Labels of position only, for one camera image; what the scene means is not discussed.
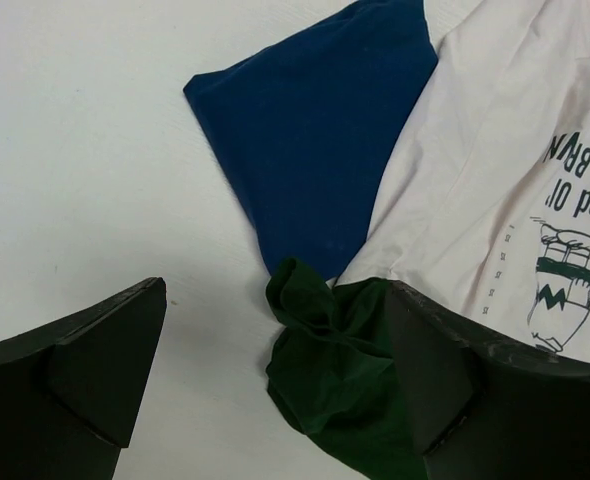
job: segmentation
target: crumpled green fabric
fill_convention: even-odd
[[[286,421],[372,480],[426,480],[412,451],[384,318],[390,283],[372,278],[330,289],[296,259],[266,288],[287,327],[266,368],[268,393]]]

